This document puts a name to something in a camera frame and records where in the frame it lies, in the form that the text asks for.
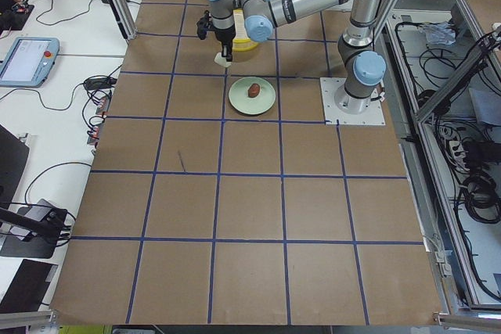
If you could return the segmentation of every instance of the blue tape grid line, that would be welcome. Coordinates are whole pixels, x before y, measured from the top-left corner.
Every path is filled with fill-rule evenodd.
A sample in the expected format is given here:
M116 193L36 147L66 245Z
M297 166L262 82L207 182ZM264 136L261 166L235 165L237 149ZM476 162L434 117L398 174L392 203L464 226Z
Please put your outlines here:
M209 276L209 301L207 309L207 323L212 323L212 302L214 296L214 266L215 266L215 254L216 254L216 239L218 231L218 209L219 209L219 191L221 188L221 166L222 166L222 150L224 145L224 134L225 134L225 98L226 91L228 89L228 68L225 69L225 79L224 88L222 91L222 122L219 134L219 155L218 155L218 173L216 180L216 193L215 193L215 205L214 205L214 223L212 227L212 249L211 249L211 273Z
M152 36L152 37L182 37L182 38L192 38L192 39L198 39L198 37L196 35L191 35L191 34L181 34L181 35L177 35L177 34L162 34L162 33L151 33L151 32L148 32L148 31L138 31L138 34L141 34L141 35L149 35L149 36ZM324 45L327 45L327 43L337 43L337 41L335 40L330 40L330 39L326 39L324 38L323 40L319 40L319 39L311 39L311 38L273 38L273 39L276 39L278 41L283 41L283 42L316 42L316 43L323 43Z
M341 156L341 169L343 171L344 191L346 193L346 204L348 206L348 216L350 219L351 237L353 238L353 250L355 252L355 262L356 262L356 267L357 267L357 274L359 277L360 296L362 297L363 315L364 315L364 318L366 320L366 325L370 325L369 312L367 310L366 294L365 294L364 288L363 288L362 269L360 268L359 250L357 248L357 245L359 243L356 241L355 226L353 223L353 213L351 212L350 192L348 189L348 179L346 177L346 166L344 165L343 143L341 141L341 130L340 130L339 122L337 122L336 133L337 133L337 140L339 142L339 153Z
M292 324L290 313L290 287L289 287L289 258L287 253L287 219L286 219L286 203L285 203L285 187L284 187L284 167L283 167L283 130L282 130L282 101L280 94L280 62L279 62L279 42L278 32L274 30L275 36L275 58L276 58L276 90L277 90L277 105L279 112L279 155L280 155L280 195L282 202L282 231L283 231L283 270L284 270L284 285L285 285L285 303L287 324Z
M271 119L225 119L225 118L203 118L203 117L141 117L109 115L107 119L129 119L129 120L174 120L174 121L215 121L215 122L240 122L240 123L288 123L288 124L325 124L321 120L271 120Z
M93 174L156 174L156 175L196 175L235 176L245 178L310 178L310 179L367 179L367 180L407 180L405 176L360 176L360 175L300 175L300 174L251 174L238 172L196 172L196 171L139 171L139 170L91 170Z
M196 76L196 77L224 77L225 75L224 74L186 74L186 73L183 73L183 72L176 72L176 73L172 73L172 72L146 72L146 71L137 71L137 70L122 70L120 72L121 74L156 74L156 75L164 75L164 76L168 76L168 75L174 75L174 76ZM240 74L233 74L232 75L233 77L248 77L248 75L240 75ZM266 78L266 77L274 77L274 76L269 76L269 75L260 75L260 74L256 74L255 77L263 77L263 78ZM303 76L303 77L296 77L296 76L286 76L286 75L281 75L281 78L283 79L304 79L304 80L318 80L319 78L318 77L313 77L313 76Z
M424 242L406 242L390 240L315 240L315 239L213 239L213 238L169 238L161 236L91 236L75 235L71 240L99 240L110 242L231 242L231 243L256 243L256 244L332 244L353 246L423 246Z
M186 16L186 4L184 5L184 9L182 11L181 25L179 26L179 35L181 35L181 33L182 33L182 26L184 25L185 16ZM175 64L176 64L176 60L178 58L180 42L181 42L181 38L178 37L178 41L177 41L177 45L176 45L176 49L175 49L174 62L172 63L172 72L175 72ZM168 90L168 94L167 94L167 98L165 100L164 118L167 117L167 113L168 113L168 106L169 106L169 101L170 101L170 98L171 98L171 90L172 90L172 81L173 80L174 80L174 75L172 74L171 75L171 82L170 82L169 90ZM161 151L162 141L164 139L165 122L166 122L166 120L163 119L162 120L162 128L160 130L160 139L158 140L157 155L155 157L155 165L154 165L154 169L153 169L154 172L157 171L158 161L160 160L160 151ZM157 176L156 174L153 174L152 178L151 178L150 193L148 195L148 202L146 204L146 212L145 212L144 220L143 220L143 223L142 223L142 233L141 233L142 237L144 237L146 235L146 226L148 225L148 216L150 214L150 207L151 207L151 201L152 201L152 198L153 198L153 189L154 189L154 186L155 186L156 176ZM138 277L139 277L139 268L140 268L140 265L141 265L143 245L144 245L144 241L141 240L140 243L139 243L138 258L137 258L137 261L136 261L136 264L135 264L134 281L132 283L132 288L131 288L131 295L130 295L130 299L129 299L127 317L125 319L125 323L126 324L128 324L130 322L130 320L131 320L132 309L134 307L135 289L137 287L137 281L138 281Z

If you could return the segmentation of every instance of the brown object on plate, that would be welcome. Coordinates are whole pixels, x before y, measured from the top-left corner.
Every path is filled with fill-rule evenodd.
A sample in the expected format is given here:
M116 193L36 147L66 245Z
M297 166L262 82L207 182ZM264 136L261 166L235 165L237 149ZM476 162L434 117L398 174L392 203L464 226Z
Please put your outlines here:
M256 84L254 82L247 91L247 94L249 95L249 98L255 98L259 95L260 91L261 91L261 86L259 86L259 84Z

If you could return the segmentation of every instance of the black device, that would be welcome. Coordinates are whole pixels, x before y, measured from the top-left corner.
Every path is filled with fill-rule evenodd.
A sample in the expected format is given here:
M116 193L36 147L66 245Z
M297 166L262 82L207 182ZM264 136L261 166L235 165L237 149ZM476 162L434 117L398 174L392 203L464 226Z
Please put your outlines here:
M0 314L35 312L47 293L57 266L23 260L0 303Z
M26 145L0 125L0 208L9 209L8 203L16 194L29 152Z
M13 9L7 9L0 13L0 31L21 31L28 17L33 12L34 5L25 2L16 3Z
M51 207L50 212L55 213L51 215L55 215L58 221L54 223L49 216L41 221L25 217L24 214L30 207L25 207L24 210L21 208L18 213L9 210L23 176L28 153L29 148L0 125L0 224L12 224L36 235L22 240L8 236L0 250L0 256L50 258L63 227L60 223L64 222L67 211Z

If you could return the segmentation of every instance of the small white object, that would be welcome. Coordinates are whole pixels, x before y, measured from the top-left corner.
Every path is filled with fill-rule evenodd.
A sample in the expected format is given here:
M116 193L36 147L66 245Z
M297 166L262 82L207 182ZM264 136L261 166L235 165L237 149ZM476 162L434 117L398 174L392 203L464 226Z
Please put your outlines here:
M327 124L336 125L385 125L383 110L379 100L369 103L369 107L363 113L351 115L340 110L335 103L334 96L339 87L344 84L346 79L342 77L322 77L320 78L320 87L322 89L323 114ZM377 98L377 90L374 89L371 98Z
M214 58L214 62L216 64L222 66L223 68L228 68L229 66L232 65L232 62L227 62L226 58L223 58L220 52L218 52L216 54L216 57Z

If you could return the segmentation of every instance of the cardboard table surface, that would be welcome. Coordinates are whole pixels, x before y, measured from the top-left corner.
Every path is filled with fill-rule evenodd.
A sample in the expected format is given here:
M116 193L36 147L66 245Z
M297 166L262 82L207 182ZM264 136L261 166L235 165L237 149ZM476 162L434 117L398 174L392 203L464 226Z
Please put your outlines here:
M349 14L236 52L200 41L205 0L142 0L52 300L71 324L428 325L440 311L389 112L323 122ZM237 113L230 85L274 86Z

